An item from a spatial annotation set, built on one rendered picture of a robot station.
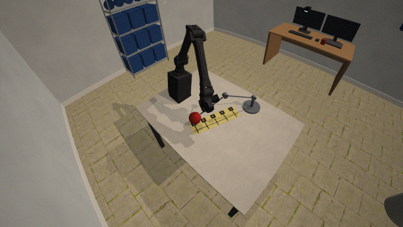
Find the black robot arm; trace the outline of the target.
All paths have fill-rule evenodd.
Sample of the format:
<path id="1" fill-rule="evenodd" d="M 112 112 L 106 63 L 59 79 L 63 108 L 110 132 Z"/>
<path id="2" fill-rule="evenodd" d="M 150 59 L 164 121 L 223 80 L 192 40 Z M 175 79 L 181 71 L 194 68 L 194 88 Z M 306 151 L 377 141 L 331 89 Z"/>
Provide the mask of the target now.
<path id="1" fill-rule="evenodd" d="M 186 28 L 186 35 L 179 54 L 176 57 L 174 57 L 174 64 L 176 65 L 176 68 L 175 71 L 172 71 L 172 74 L 177 77 L 187 74 L 184 65 L 188 64 L 189 57 L 187 53 L 192 43 L 195 49 L 196 61 L 199 72 L 200 102 L 201 104 L 203 104 L 203 107 L 206 110 L 206 112 L 210 113 L 214 110 L 213 103 L 217 103 L 219 101 L 219 97 L 217 94 L 213 95 L 214 89 L 213 86 L 211 86 L 211 81 L 208 75 L 204 45 L 203 45 L 203 41 L 206 41 L 206 34 L 205 31 L 203 31 L 197 25 L 186 25 L 185 28 Z"/>

